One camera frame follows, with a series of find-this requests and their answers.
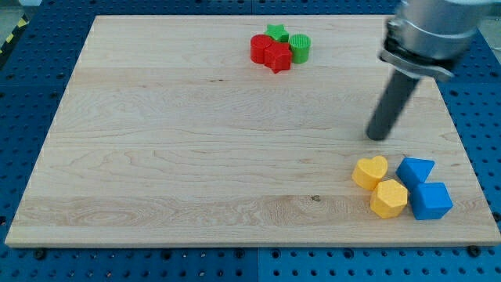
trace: red block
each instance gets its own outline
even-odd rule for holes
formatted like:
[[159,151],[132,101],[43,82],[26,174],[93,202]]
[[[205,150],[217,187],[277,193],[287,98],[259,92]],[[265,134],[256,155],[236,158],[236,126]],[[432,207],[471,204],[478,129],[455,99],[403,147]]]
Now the red block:
[[290,69],[292,52],[289,43],[273,42],[265,49],[265,66],[272,69],[273,73]]
[[255,63],[265,63],[265,49],[273,42],[268,35],[258,34],[250,39],[250,59]]

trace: green cylinder block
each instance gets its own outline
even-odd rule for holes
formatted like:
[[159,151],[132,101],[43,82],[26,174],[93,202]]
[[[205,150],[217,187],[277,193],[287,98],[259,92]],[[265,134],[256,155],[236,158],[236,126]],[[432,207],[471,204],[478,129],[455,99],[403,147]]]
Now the green cylinder block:
[[295,34],[289,38],[293,63],[304,63],[308,60],[312,41],[305,34]]

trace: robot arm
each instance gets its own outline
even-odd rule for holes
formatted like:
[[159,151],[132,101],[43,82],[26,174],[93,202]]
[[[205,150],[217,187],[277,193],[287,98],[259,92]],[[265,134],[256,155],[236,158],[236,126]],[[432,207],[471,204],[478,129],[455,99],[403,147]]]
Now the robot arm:
[[380,59],[395,66],[366,134],[387,137],[423,76],[448,81],[493,0],[402,0],[387,21]]

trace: yellow hexagon block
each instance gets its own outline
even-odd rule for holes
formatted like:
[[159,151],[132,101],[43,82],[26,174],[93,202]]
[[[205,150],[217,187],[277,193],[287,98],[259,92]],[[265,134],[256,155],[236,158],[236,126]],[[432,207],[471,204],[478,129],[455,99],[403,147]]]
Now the yellow hexagon block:
[[382,219],[397,217],[407,205],[407,189],[393,179],[377,184],[370,197],[370,209]]
[[388,161],[383,156],[375,156],[372,159],[360,159],[351,174],[351,178],[357,185],[367,190],[374,190],[376,185],[386,175]]

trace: yellow black warning tape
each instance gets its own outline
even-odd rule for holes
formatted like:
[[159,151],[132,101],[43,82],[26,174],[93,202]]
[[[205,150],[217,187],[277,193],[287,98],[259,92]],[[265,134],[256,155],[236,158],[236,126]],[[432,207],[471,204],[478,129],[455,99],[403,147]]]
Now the yellow black warning tape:
[[10,35],[5,39],[2,47],[0,48],[0,70],[3,68],[5,63],[7,63],[7,59],[10,56],[10,53],[14,50],[14,46],[17,44],[21,35],[26,30],[27,25],[29,24],[29,19],[26,15],[23,15],[17,25],[14,27],[14,30],[10,33]]

